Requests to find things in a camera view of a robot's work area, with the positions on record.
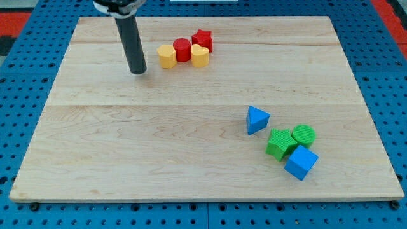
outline green block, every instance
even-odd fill
[[[312,127],[308,125],[298,125],[294,128],[293,134],[291,137],[298,142],[298,144],[306,147],[307,149],[311,147],[312,143],[314,143],[317,135]]]
[[[290,130],[272,129],[268,140],[266,153],[273,155],[279,162],[291,154],[297,146],[297,142],[291,137]]]

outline wooden board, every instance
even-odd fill
[[[148,71],[131,74],[112,18],[81,18],[10,198],[16,202],[310,202],[404,196],[328,17],[137,18]],[[212,30],[207,67],[156,49]],[[272,114],[247,135],[248,105]],[[265,154],[307,123],[304,181]]]

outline yellow block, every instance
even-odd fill
[[[209,64],[209,49],[198,44],[191,46],[191,61],[194,67],[205,67]]]
[[[177,65],[176,50],[172,45],[161,45],[157,48],[157,54],[162,68],[170,69]]]

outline blue pyramid block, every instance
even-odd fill
[[[315,153],[299,145],[288,158],[284,169],[302,181],[317,160],[318,156]]]
[[[247,134],[251,135],[267,127],[270,114],[249,106],[246,116]]]

